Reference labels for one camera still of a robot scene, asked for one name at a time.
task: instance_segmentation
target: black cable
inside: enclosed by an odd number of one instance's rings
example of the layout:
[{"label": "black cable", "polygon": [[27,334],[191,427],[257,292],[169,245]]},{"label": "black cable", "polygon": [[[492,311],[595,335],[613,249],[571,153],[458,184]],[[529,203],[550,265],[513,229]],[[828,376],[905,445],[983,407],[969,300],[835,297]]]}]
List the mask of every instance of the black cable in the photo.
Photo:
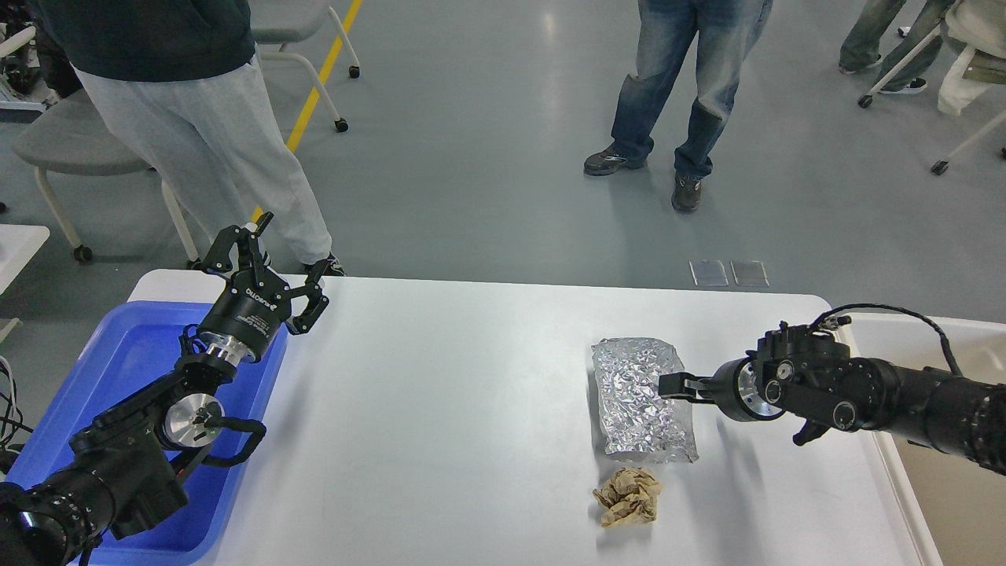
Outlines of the black cable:
[{"label": "black cable", "polygon": [[[9,424],[9,425],[13,426],[15,431],[17,429],[21,429],[21,430],[23,430],[23,431],[25,431],[25,432],[27,432],[29,434],[32,433],[32,432],[35,432],[35,429],[31,428],[30,426],[28,426],[28,425],[26,425],[24,423],[19,423],[19,422],[13,420],[13,419],[5,419],[3,417],[0,417],[0,421],[4,421],[5,424]],[[5,444],[7,444],[7,442],[0,442],[0,446],[3,446]]]},{"label": "black cable", "polygon": [[831,318],[834,315],[842,313],[843,311],[853,311],[853,310],[857,310],[857,309],[879,309],[879,310],[883,310],[883,311],[893,311],[894,313],[900,313],[901,315],[907,315],[908,317],[913,317],[913,318],[921,321],[923,323],[926,323],[927,325],[929,325],[930,327],[932,327],[934,331],[936,331],[937,335],[940,336],[940,348],[943,350],[944,358],[947,360],[947,365],[950,367],[950,373],[953,374],[953,375],[955,375],[955,376],[957,376],[957,377],[959,377],[959,378],[963,378],[964,377],[964,374],[961,373],[961,368],[957,365],[957,359],[954,357],[954,353],[951,351],[950,340],[947,338],[947,335],[944,334],[943,329],[941,329],[939,325],[937,325],[936,323],[934,323],[933,321],[931,321],[929,318],[927,318],[927,317],[925,317],[923,315],[919,315],[917,313],[908,311],[906,309],[901,309],[899,307],[890,307],[890,306],[886,306],[886,305],[875,305],[875,304],[851,304],[851,305],[845,305],[845,306],[833,309],[833,310],[831,310],[831,311],[829,311],[827,313],[821,314],[821,316],[818,317],[817,320],[815,320],[814,323],[811,324],[811,330],[813,330],[813,331],[820,330],[820,326],[822,324],[824,324],[824,322],[827,319]]},{"label": "black cable", "polygon": [[[22,429],[24,428],[24,424],[23,424],[24,423],[24,413],[22,413],[20,409],[15,409],[14,410],[14,412],[15,412],[14,416],[17,417],[17,420],[12,419],[10,412],[11,412],[11,407],[13,406],[13,402],[11,401],[10,397],[7,397],[7,395],[4,394],[4,393],[0,393],[0,399],[2,399],[2,400],[4,400],[4,401],[7,402],[7,411],[4,412],[4,416],[3,417],[0,417],[0,446],[5,446],[8,443],[10,443],[11,440],[14,439],[14,435],[17,433],[17,429],[18,428],[22,428]],[[7,425],[8,424],[13,425],[15,427],[9,433],[7,432]]]}]

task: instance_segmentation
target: cable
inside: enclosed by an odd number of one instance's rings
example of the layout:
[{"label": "cable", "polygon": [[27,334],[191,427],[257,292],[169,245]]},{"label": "cable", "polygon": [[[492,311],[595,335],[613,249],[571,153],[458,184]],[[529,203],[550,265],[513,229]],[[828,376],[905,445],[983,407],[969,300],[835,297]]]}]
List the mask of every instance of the cable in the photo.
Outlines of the cable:
[{"label": "cable", "polygon": [[23,431],[25,431],[25,432],[27,432],[29,434],[32,433],[32,432],[35,432],[35,429],[31,428],[30,426],[22,424],[22,423],[19,423],[19,422],[15,421],[15,420],[12,420],[12,419],[5,419],[3,417],[0,417],[0,421],[3,421],[4,424],[9,424],[9,425],[13,426],[15,429],[21,429],[21,430],[23,430]]},{"label": "cable", "polygon": [[11,417],[11,412],[19,414],[20,411],[17,408],[17,384],[14,382],[14,371],[11,369],[10,363],[3,356],[0,356],[0,373],[7,376],[10,384],[10,397],[3,396],[7,401],[7,409],[4,410],[3,422],[0,424],[0,446],[4,446],[14,439],[14,433],[17,431],[17,429],[13,429],[9,435],[7,434],[7,423]]},{"label": "cable", "polygon": [[940,336],[940,348],[943,350],[944,358],[947,360],[947,365],[950,367],[950,373],[956,377],[963,378],[964,375],[961,373],[961,368],[957,365],[957,359],[954,357],[954,353],[950,348],[950,340],[947,335],[944,334],[943,329],[939,325],[928,319],[923,315],[908,311],[906,309],[901,309],[899,307],[890,307],[886,305],[875,305],[875,304],[851,304],[845,305],[836,309],[833,309],[827,313],[821,314],[814,323],[811,324],[812,330],[820,330],[821,325],[831,317],[842,313],[843,311],[853,311],[858,309],[879,309],[883,311],[893,311],[894,313],[900,313],[901,315],[907,315],[908,317],[913,317],[923,323],[926,323],[936,331],[937,335]]}]

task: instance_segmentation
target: blue tray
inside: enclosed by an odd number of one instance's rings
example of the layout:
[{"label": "blue tray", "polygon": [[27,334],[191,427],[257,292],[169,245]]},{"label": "blue tray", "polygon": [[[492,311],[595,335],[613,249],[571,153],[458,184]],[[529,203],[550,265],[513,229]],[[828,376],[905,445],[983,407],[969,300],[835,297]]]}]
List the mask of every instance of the blue tray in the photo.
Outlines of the blue tray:
[{"label": "blue tray", "polygon": [[[49,405],[45,416],[18,457],[7,482],[29,488],[44,481],[73,458],[67,441],[91,420],[144,385],[170,372],[180,354],[178,336],[198,324],[208,305],[137,302],[109,313]],[[262,419],[287,349],[281,330],[258,364],[238,367],[233,383],[221,386],[216,398],[227,416]],[[212,453],[230,456],[240,448],[240,434],[224,431]],[[188,566],[216,542],[233,507],[244,468],[256,456],[231,468],[200,466],[185,491],[189,505],[155,529],[115,540],[111,533],[92,563],[103,566]]]}]

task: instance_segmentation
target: white chair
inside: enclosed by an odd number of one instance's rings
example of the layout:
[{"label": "white chair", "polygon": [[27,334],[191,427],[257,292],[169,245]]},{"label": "white chair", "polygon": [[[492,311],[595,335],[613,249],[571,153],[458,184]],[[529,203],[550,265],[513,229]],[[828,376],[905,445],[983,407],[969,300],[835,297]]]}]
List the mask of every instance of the white chair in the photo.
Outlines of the white chair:
[{"label": "white chair", "polygon": [[360,75],[360,59],[356,57],[349,35],[328,0],[248,0],[252,9],[252,35],[260,45],[280,45],[278,51],[260,51],[263,60],[290,60],[300,64],[308,73],[311,81],[325,104],[329,116],[335,123],[335,131],[345,132],[349,124],[335,109],[332,98],[318,76],[318,70],[305,57],[298,53],[286,51],[287,45],[304,41],[314,35],[322,23],[329,19],[335,25],[343,44],[349,50],[353,64],[349,67],[349,76],[357,78]]},{"label": "white chair", "polygon": [[[14,142],[14,153],[35,167],[35,181],[48,202],[59,227],[73,247],[73,258],[87,262],[93,257],[70,222],[66,209],[49,184],[47,171],[71,175],[122,175],[150,168],[105,127],[98,110],[82,88],[55,104],[31,123]],[[161,194],[194,266],[199,253],[171,187],[161,182]]]}]

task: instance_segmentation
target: crumpled brown paper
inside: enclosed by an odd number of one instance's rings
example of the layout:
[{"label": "crumpled brown paper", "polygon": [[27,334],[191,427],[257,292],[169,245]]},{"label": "crumpled brown paper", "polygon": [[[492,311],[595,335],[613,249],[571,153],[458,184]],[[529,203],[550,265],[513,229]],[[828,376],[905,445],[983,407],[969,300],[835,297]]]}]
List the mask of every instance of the crumpled brown paper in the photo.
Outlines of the crumpled brown paper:
[{"label": "crumpled brown paper", "polygon": [[600,490],[594,491],[598,503],[608,509],[601,526],[644,525],[657,519],[657,496],[664,485],[641,467],[624,467],[615,473]]}]

